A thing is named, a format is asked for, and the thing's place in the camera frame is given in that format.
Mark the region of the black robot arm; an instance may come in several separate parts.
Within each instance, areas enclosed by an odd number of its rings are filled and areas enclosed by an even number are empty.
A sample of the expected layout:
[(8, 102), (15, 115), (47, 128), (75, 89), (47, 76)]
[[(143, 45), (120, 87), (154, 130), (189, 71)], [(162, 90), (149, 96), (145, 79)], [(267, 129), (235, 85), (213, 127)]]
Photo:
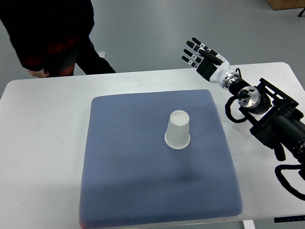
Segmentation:
[(207, 81), (228, 90), (232, 97), (225, 105), (226, 116), (234, 123), (249, 121), (250, 133), (263, 145), (274, 150), (279, 161), (285, 161), (287, 149), (305, 165), (305, 124), (298, 102), (261, 78), (257, 86), (246, 82), (239, 70), (196, 38), (187, 41), (191, 50), (184, 50), (182, 59)]

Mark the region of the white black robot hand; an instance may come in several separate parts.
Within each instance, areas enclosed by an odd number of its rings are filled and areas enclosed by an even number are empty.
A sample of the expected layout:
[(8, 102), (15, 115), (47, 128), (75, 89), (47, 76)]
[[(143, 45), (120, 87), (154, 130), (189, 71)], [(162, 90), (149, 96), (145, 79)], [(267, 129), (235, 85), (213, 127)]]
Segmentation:
[(205, 80), (211, 83), (224, 83), (235, 76), (235, 71), (230, 68), (229, 62), (223, 56), (216, 54), (216, 51), (208, 48), (195, 37), (192, 37), (192, 41), (187, 41), (186, 44), (202, 57), (184, 49), (183, 52), (188, 57), (182, 56), (182, 59), (195, 68)]

